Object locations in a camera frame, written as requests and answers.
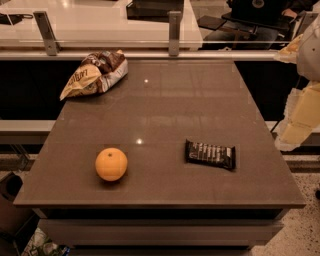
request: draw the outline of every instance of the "candy bar wrapper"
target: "candy bar wrapper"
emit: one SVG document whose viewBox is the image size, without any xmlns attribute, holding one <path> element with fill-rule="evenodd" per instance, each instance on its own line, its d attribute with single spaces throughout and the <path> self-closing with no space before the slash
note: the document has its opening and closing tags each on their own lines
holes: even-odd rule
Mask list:
<svg viewBox="0 0 320 256">
<path fill-rule="evenodd" d="M 128 73 L 128 61 L 122 51 L 89 54 L 70 77 L 60 100 L 105 93 Z"/>
<path fill-rule="evenodd" d="M 216 146 L 187 140 L 185 154 L 187 162 L 190 163 L 215 166 L 228 170 L 236 167 L 235 147 Z"/>
</svg>

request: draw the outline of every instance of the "chocolate bar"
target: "chocolate bar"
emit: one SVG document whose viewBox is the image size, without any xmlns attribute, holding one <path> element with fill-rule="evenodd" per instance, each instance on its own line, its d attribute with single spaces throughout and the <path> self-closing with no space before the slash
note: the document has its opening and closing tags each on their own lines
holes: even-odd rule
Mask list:
<svg viewBox="0 0 320 256">
<path fill-rule="evenodd" d="M 186 140 L 185 154 L 186 161 L 189 163 L 204 164 L 228 170 L 236 167 L 235 147 L 216 146 Z"/>
</svg>

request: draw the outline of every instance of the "chip bag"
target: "chip bag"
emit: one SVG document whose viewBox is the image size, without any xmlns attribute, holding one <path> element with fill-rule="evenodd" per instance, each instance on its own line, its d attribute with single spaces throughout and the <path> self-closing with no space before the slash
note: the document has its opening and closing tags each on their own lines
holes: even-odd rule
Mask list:
<svg viewBox="0 0 320 256">
<path fill-rule="evenodd" d="M 70 77 L 60 100 L 104 93 L 127 73 L 128 61 L 122 51 L 91 53 Z"/>
</svg>

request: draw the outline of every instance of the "glass railing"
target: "glass railing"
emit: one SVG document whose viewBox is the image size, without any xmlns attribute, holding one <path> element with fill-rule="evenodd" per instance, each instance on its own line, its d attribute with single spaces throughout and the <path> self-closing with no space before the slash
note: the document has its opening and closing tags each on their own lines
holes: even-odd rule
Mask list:
<svg viewBox="0 0 320 256">
<path fill-rule="evenodd" d="M 81 58 L 105 49 L 132 57 L 269 59 L 305 28 L 303 19 L 239 22 L 225 0 L 184 0 L 182 7 L 179 0 L 2 1 L 2 21 L 9 23 L 0 24 L 4 59 Z M 168 3 L 177 6 L 171 16 L 165 15 Z"/>
</svg>

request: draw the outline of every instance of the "orange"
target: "orange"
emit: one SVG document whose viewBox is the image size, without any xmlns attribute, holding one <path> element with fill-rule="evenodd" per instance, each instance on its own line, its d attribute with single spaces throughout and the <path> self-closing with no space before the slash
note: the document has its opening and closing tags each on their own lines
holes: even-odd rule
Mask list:
<svg viewBox="0 0 320 256">
<path fill-rule="evenodd" d="M 96 158 L 96 171 L 106 181 L 120 179 L 127 170 L 126 155 L 117 148 L 102 150 Z"/>
</svg>

